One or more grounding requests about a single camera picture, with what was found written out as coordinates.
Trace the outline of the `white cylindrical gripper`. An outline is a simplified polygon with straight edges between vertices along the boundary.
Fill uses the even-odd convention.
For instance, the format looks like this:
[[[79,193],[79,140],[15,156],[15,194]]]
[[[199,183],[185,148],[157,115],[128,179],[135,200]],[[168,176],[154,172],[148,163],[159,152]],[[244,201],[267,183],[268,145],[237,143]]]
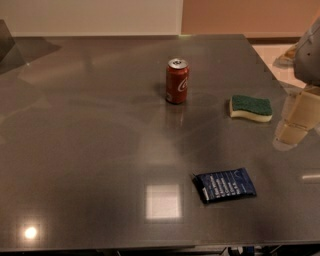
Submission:
[[[307,85],[286,88],[281,121],[275,130],[274,146],[297,146],[320,124],[320,17],[300,38],[294,57],[294,75]]]

